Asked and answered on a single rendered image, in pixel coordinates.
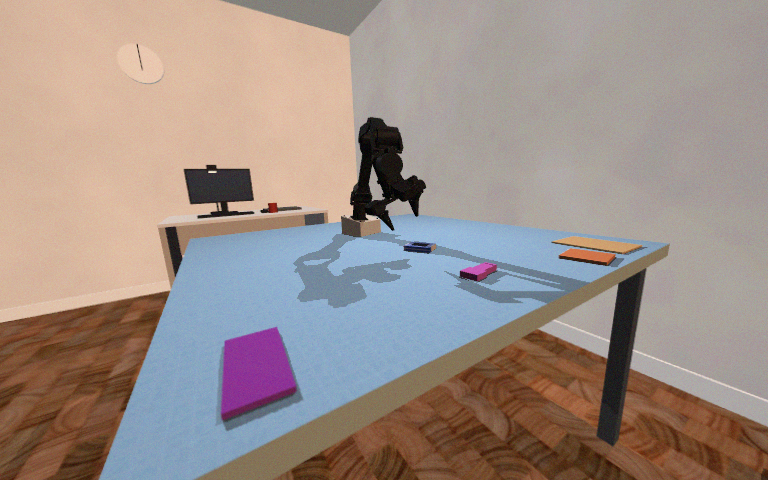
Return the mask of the purple flat slab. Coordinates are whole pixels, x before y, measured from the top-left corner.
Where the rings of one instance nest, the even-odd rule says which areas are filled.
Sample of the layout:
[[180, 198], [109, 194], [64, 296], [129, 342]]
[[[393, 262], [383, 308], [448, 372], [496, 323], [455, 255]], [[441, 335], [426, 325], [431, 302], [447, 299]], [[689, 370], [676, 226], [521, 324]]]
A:
[[225, 340], [222, 420], [295, 392], [277, 327]]

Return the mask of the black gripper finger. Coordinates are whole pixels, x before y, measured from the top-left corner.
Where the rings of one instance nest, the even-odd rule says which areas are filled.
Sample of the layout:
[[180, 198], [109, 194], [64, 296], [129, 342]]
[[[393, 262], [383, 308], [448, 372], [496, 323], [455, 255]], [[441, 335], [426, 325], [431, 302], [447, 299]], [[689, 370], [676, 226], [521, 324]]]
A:
[[410, 203], [410, 206], [411, 206], [411, 208], [413, 210], [413, 213], [415, 214], [416, 217], [418, 217], [418, 215], [419, 215], [419, 198], [420, 198], [420, 196], [421, 196], [421, 194], [423, 192], [424, 191], [420, 191], [420, 192], [416, 193], [416, 196], [408, 199], [408, 201]]
[[[380, 215], [383, 215], [384, 218], [383, 218], [383, 216], [380, 216]], [[392, 231], [394, 231], [393, 224], [392, 224], [392, 222], [391, 222], [391, 220], [389, 218], [389, 215], [388, 215], [388, 210], [385, 210], [383, 213], [381, 213], [379, 215], [376, 215], [376, 216], [379, 217]]]

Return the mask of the light blue mat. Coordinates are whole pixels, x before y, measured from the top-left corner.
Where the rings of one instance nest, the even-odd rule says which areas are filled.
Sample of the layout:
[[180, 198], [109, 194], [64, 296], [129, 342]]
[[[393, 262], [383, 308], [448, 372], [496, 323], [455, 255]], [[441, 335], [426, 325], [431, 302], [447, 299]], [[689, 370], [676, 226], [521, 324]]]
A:
[[[363, 237], [334, 222], [190, 239], [99, 480], [195, 480], [669, 244], [389, 218]], [[551, 242], [572, 236], [642, 247]], [[558, 257], [570, 248], [616, 256]], [[274, 327], [297, 392], [222, 420], [225, 340]]]

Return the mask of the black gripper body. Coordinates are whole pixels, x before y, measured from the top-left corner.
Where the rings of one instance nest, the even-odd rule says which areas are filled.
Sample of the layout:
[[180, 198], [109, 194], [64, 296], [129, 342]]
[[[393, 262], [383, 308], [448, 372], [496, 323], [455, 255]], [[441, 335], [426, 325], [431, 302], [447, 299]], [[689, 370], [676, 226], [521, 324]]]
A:
[[[401, 175], [401, 174], [398, 174], [398, 175]], [[388, 205], [391, 202], [393, 202], [393, 201], [398, 199], [396, 197], [391, 199], [389, 197], [388, 188], [387, 188], [387, 184], [388, 184], [387, 182], [389, 180], [392, 180], [392, 182], [395, 182], [396, 180], [398, 180], [397, 176], [395, 176], [395, 177], [388, 177], [388, 176], [377, 177], [378, 178], [377, 183], [380, 184], [380, 186], [382, 188], [382, 191], [383, 191], [382, 196], [385, 197], [385, 199], [383, 199], [382, 201], [385, 204], [381, 200], [374, 200], [374, 201], [366, 204], [365, 205], [365, 212], [366, 212], [367, 215], [376, 216], [376, 215], [379, 215], [379, 214], [383, 213], [385, 211], [385, 209], [386, 209], [386, 205]], [[425, 182], [423, 180], [419, 180], [419, 184], [420, 184], [420, 186], [419, 186], [418, 189], [416, 189], [416, 193], [426, 189], [426, 185], [425, 185]]]

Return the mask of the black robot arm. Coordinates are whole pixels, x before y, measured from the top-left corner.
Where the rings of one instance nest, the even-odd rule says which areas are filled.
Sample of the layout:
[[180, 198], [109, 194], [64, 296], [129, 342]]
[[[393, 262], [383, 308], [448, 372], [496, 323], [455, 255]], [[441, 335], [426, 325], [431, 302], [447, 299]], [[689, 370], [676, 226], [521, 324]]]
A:
[[[373, 129], [373, 125], [381, 126], [374, 126]], [[367, 122], [360, 127], [358, 143], [364, 156], [362, 154], [362, 170], [360, 166], [359, 173], [360, 184], [358, 180], [351, 192], [350, 204], [353, 205], [353, 216], [350, 217], [353, 220], [368, 220], [365, 205], [370, 203], [373, 197], [369, 187], [372, 165], [377, 177], [395, 177], [400, 174], [403, 162], [397, 153], [402, 154], [403, 143], [397, 127], [387, 126], [383, 119], [374, 117], [368, 118]], [[395, 151], [397, 151], [396, 154]], [[392, 180], [387, 182], [390, 198], [396, 197], [402, 202], [406, 202], [416, 196], [416, 189], [420, 186], [417, 176], [413, 175], [406, 180], [403, 179], [402, 175], [398, 175], [397, 178], [398, 180], [395, 182]]]

